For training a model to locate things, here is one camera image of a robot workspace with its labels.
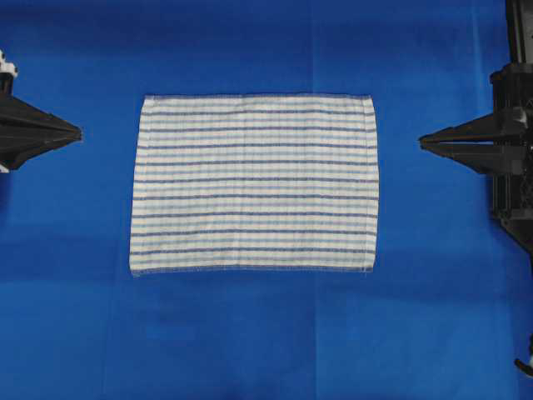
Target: striped towel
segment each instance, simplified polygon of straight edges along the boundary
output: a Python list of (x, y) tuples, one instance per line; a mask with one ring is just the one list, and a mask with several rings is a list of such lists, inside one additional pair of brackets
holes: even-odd
[(132, 273), (371, 270), (376, 148), (370, 97), (146, 97)]

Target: blue cloth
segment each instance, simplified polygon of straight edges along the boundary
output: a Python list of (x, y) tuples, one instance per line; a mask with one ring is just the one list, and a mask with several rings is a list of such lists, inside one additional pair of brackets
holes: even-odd
[[(2, 399), (531, 398), (527, 256), (416, 142), (491, 110), (504, 2), (4, 0), (0, 38), (85, 133), (0, 176)], [(131, 277), (143, 96), (273, 92), (373, 96), (374, 272)]]

